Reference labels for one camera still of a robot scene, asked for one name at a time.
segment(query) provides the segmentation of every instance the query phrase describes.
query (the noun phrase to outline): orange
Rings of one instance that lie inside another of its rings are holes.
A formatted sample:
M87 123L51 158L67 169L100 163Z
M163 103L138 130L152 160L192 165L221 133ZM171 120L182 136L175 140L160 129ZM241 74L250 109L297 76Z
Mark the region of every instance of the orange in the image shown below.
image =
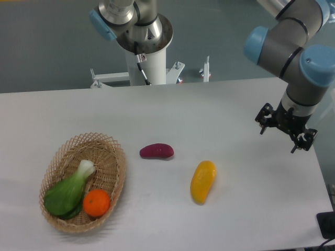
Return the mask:
M92 217L104 215L110 206L110 198L106 191L96 189L90 191L84 198L83 209Z

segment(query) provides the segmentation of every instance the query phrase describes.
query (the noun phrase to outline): robotic arm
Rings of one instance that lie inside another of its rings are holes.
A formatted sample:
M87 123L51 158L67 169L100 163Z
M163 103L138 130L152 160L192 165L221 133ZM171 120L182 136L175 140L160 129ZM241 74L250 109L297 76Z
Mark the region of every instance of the robotic arm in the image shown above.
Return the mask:
M306 123L335 80L335 49L302 46L329 18L326 0L258 0L278 24L255 28L244 45L249 60L287 82L276 110L265 104L256 117L262 128L277 127L290 136L296 149L308 151L317 134Z
M166 83L166 48L173 29L157 0L100 0L90 20L106 40L124 49L131 85Z

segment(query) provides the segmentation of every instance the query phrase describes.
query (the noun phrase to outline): toy fruit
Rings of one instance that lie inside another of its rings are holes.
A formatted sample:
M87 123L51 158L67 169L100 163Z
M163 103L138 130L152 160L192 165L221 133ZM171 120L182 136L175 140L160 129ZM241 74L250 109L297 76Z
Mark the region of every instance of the toy fruit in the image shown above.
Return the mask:
M100 217L104 215L110 206L110 197L108 193L102 189L90 191L84 198L83 209L92 217Z
M198 204L204 204L215 180L216 168L211 161L202 161L194 172L191 181L191 195Z
M140 150L142 158L170 158L173 154L172 147L162 143L147 145Z

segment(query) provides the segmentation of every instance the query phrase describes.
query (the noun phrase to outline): blue joint cap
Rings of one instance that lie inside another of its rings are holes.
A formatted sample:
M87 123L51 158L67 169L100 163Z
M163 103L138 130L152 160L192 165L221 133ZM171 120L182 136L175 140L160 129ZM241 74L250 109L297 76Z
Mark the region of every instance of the blue joint cap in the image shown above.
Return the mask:
M300 55L300 69L314 85L328 87L335 80L335 49L312 45Z
M328 18L330 16L330 8L327 0L315 0L320 5L322 15L323 15L323 21L322 21L322 26L326 24L328 21Z
M93 9L90 12L90 21L104 39L108 41L116 39L114 32L112 32L108 25L106 25L106 23L103 21L101 16Z
M243 54L255 64L258 64L260 59L263 44L269 29L258 26L248 36L244 47Z

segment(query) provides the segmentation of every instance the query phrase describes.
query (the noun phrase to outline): cable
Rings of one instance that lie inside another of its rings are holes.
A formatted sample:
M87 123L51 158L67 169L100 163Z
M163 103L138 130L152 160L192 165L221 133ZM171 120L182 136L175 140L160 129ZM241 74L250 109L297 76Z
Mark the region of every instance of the cable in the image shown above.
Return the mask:
M318 247L318 249L317 249L316 251L321 251L324 245L326 245L328 242L331 242L331 241L334 240L334 239L335 239L335 238L331 238L331 239L326 240L324 243L322 243L322 244Z
M138 49L138 43L134 42L134 52L136 56L139 54L137 49ZM146 85L151 85L151 83L148 81L146 74L144 73L144 70L141 67L140 62L137 62L137 67L138 67L138 70L142 73L142 76L144 78Z

